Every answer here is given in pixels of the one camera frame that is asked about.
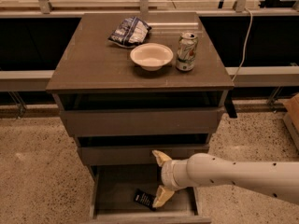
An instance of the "can lid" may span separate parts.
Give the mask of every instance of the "can lid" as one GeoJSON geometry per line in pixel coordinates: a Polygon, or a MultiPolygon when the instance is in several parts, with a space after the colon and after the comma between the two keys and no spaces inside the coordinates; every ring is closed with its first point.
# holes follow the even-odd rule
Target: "can lid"
{"type": "Polygon", "coordinates": [[[192,32],[185,32],[185,33],[182,33],[181,36],[184,38],[184,39],[195,39],[197,38],[197,35],[192,33],[192,32]]]}

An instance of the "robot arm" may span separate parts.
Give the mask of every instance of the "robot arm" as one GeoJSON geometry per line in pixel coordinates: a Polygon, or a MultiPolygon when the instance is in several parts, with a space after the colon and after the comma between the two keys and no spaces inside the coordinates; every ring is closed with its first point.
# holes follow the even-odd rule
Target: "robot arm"
{"type": "Polygon", "coordinates": [[[299,162],[226,161],[205,153],[177,161],[157,150],[153,154],[162,167],[164,184],[158,188],[154,207],[164,205],[176,190],[218,185],[235,185],[299,204],[299,162]]]}

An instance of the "speckled floor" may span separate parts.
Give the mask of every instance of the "speckled floor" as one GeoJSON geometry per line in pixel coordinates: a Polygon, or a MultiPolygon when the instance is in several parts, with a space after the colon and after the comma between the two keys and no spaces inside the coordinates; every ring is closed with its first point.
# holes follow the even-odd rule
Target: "speckled floor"
{"type": "MultiPolygon", "coordinates": [[[[55,108],[0,108],[0,223],[83,223],[89,220],[93,180],[81,164],[55,108]]],[[[209,153],[234,161],[299,161],[284,112],[222,117],[209,153]]],[[[233,186],[199,189],[202,213],[214,224],[299,223],[299,205],[233,186]]]]}

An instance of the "bowl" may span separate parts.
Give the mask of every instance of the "bowl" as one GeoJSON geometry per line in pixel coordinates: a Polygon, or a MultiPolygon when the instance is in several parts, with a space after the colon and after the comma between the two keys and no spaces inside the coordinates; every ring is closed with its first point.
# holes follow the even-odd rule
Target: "bowl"
{"type": "Polygon", "coordinates": [[[147,43],[134,48],[130,57],[132,61],[147,71],[157,71],[171,62],[174,54],[167,46],[147,43]]]}

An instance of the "can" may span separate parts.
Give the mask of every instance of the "can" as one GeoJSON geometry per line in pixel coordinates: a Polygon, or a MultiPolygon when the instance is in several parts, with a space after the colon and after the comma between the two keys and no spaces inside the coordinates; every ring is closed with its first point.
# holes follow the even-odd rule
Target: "can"
{"type": "Polygon", "coordinates": [[[192,32],[184,32],[178,41],[177,69],[190,71],[194,68],[198,36],[192,32]]]}

